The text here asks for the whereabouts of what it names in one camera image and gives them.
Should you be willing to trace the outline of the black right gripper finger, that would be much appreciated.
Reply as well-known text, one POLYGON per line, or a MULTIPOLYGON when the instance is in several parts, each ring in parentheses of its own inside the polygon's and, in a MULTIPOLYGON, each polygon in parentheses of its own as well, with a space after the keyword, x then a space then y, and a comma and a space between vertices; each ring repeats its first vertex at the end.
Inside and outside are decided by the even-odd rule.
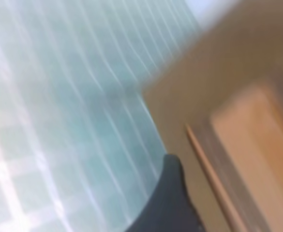
POLYGON ((204 232, 203 222, 191 203, 184 171, 176 155, 164 156, 163 170, 146 206, 128 232, 204 232))

